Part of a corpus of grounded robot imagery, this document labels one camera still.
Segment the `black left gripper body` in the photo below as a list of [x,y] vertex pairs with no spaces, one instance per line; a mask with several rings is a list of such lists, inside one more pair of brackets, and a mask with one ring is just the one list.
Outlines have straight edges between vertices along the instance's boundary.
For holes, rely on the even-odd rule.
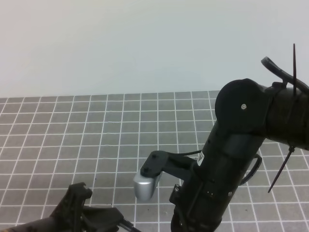
[[51,213],[58,229],[70,232],[117,232],[125,217],[115,207],[97,208],[85,205],[92,190],[84,182],[71,184],[60,203]]

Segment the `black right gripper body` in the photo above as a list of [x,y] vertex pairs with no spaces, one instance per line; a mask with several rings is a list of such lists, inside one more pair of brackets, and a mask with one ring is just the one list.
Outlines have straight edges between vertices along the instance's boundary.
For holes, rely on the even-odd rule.
[[245,173],[246,160],[231,156],[206,155],[194,163],[189,177],[169,198],[175,205],[171,230],[215,231]]

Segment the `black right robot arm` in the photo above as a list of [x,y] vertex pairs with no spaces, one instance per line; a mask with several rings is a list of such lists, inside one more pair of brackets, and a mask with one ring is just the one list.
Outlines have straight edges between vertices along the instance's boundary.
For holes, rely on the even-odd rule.
[[174,232],[212,232],[265,139],[291,148],[309,147],[309,88],[250,79],[225,85],[215,102],[216,122],[190,167],[190,177],[170,197]]

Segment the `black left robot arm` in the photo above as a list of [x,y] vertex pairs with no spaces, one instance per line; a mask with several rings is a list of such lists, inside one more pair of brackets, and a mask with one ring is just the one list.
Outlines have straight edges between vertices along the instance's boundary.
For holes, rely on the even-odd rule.
[[127,232],[138,229],[125,219],[114,207],[95,208],[85,206],[92,196],[92,190],[84,182],[71,184],[65,196],[50,216],[3,229],[4,232],[117,232],[123,228]]

